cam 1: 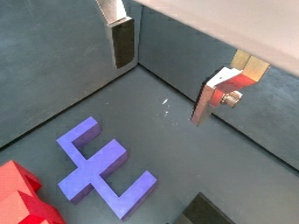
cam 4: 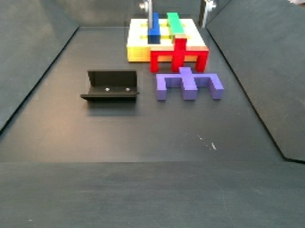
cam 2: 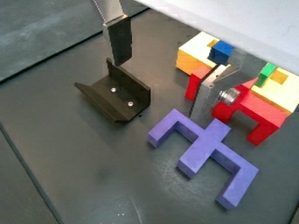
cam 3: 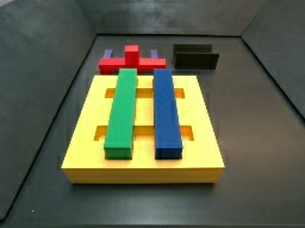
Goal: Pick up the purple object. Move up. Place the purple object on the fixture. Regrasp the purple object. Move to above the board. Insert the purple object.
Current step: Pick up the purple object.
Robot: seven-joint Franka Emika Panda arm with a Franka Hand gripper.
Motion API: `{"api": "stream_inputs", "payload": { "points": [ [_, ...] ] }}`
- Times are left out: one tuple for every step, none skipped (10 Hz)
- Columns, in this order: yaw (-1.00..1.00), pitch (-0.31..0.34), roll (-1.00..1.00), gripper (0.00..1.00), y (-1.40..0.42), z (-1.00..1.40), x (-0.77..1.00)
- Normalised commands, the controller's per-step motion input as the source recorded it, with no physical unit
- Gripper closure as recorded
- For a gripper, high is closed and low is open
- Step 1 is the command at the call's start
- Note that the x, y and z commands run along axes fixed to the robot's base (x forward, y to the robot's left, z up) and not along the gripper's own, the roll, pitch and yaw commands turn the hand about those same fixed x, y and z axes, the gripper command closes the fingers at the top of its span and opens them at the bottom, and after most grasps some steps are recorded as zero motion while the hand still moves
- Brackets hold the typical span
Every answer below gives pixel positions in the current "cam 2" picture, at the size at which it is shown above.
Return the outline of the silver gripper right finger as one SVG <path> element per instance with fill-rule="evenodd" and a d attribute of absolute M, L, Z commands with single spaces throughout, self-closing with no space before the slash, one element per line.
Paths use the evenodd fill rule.
<path fill-rule="evenodd" d="M 195 102 L 190 110 L 190 118 L 196 123 L 211 118 L 211 110 L 218 102 L 220 91 L 227 91 L 246 81 L 247 75 L 242 68 L 247 55 L 243 50 L 235 48 L 228 57 L 230 66 L 218 64 L 200 81 Z"/>

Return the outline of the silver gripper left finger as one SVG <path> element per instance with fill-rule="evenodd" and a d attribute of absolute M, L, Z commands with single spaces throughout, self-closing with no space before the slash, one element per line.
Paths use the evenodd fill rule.
<path fill-rule="evenodd" d="M 90 0 L 103 18 L 103 32 L 110 43 L 114 64 L 119 67 L 132 58 L 131 17 L 119 0 Z"/>

